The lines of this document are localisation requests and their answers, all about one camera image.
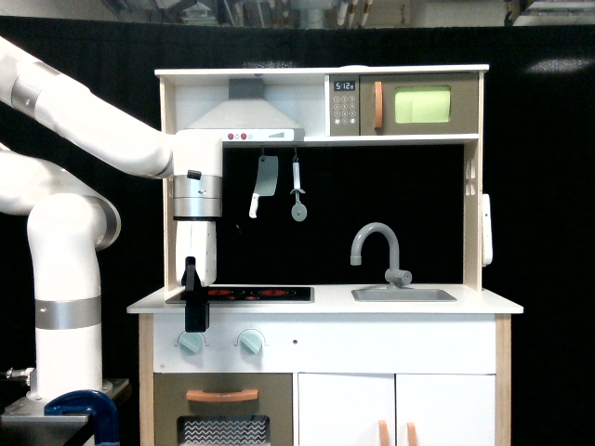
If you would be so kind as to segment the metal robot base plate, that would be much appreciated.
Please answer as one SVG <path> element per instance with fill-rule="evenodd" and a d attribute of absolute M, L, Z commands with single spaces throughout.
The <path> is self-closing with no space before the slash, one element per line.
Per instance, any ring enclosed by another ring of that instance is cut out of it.
<path fill-rule="evenodd" d="M 107 380 L 99 391 L 118 408 L 131 395 L 127 379 Z M 92 419 L 86 414 L 45 416 L 44 400 L 30 393 L 9 404 L 1 413 L 3 445 L 96 445 Z"/>

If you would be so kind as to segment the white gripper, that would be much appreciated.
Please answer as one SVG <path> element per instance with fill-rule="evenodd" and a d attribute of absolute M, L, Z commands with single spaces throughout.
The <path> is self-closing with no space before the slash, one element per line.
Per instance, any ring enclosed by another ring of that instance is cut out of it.
<path fill-rule="evenodd" d="M 178 221 L 176 233 L 176 279 L 183 285 L 185 331 L 204 333 L 209 327 L 206 289 L 217 278 L 217 233 L 215 221 Z"/>

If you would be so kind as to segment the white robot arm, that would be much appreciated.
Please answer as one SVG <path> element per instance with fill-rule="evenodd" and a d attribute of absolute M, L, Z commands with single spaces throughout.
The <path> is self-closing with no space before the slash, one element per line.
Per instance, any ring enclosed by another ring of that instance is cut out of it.
<path fill-rule="evenodd" d="M 126 174 L 171 179 L 177 280 L 192 290 L 214 282 L 223 177 L 218 133 L 156 130 L 8 41 L 1 44 L 1 100 Z M 101 389 L 97 253 L 117 239 L 118 211 L 64 168 L 9 149 L 1 151 L 1 210 L 27 219 L 36 397 Z"/>

